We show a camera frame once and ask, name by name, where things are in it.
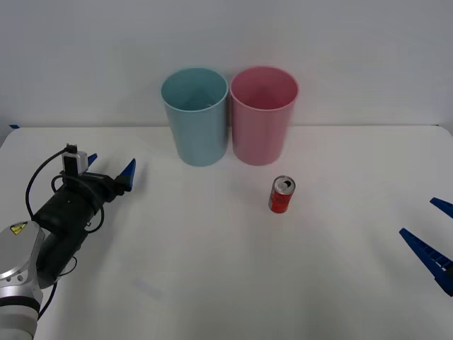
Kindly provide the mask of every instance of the white table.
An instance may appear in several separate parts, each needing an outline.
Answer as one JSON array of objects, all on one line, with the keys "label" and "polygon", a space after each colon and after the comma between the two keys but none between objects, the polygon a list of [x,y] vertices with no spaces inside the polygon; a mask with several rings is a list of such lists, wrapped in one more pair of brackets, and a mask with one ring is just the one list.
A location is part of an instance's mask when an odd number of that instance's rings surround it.
[{"label": "white table", "polygon": [[[116,176],[135,157],[137,173],[61,279],[37,340],[453,337],[453,299],[398,234],[453,257],[453,221],[430,204],[453,202],[446,130],[294,127],[270,166],[230,146],[195,168],[167,127],[21,128],[0,149],[3,227],[27,219],[29,178],[67,142],[98,153],[93,172]],[[34,210],[60,170],[53,161],[39,175]],[[268,197],[281,174],[297,189],[276,215]]]}]

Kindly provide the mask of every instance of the blue gripper jaw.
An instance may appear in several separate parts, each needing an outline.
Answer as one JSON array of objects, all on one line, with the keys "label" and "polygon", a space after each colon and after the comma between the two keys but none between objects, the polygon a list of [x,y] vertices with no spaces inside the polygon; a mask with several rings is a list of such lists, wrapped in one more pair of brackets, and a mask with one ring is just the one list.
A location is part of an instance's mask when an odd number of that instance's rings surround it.
[{"label": "blue gripper jaw", "polygon": [[134,181],[135,175],[135,165],[136,161],[133,159],[130,163],[125,167],[125,169],[115,178],[115,182],[120,182],[125,185],[126,191],[132,190],[132,182]]},{"label": "blue gripper jaw", "polygon": [[453,218],[453,204],[440,200],[439,198],[434,197],[430,201],[433,205],[438,207],[441,211]]},{"label": "blue gripper jaw", "polygon": [[418,256],[431,274],[434,275],[437,284],[439,284],[446,294],[453,296],[453,262],[408,230],[403,228],[399,233],[415,255]]},{"label": "blue gripper jaw", "polygon": [[98,154],[92,154],[88,156],[88,166],[92,165],[92,163],[98,158]]}]

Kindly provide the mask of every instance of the soda can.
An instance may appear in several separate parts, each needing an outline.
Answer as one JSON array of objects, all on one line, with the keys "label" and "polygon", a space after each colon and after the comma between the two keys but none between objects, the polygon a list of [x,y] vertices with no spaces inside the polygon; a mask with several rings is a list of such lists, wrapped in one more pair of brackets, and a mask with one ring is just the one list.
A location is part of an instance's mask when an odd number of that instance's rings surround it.
[{"label": "soda can", "polygon": [[296,189],[296,182],[289,176],[278,176],[272,184],[269,197],[269,208],[277,214],[288,210],[289,201]]}]

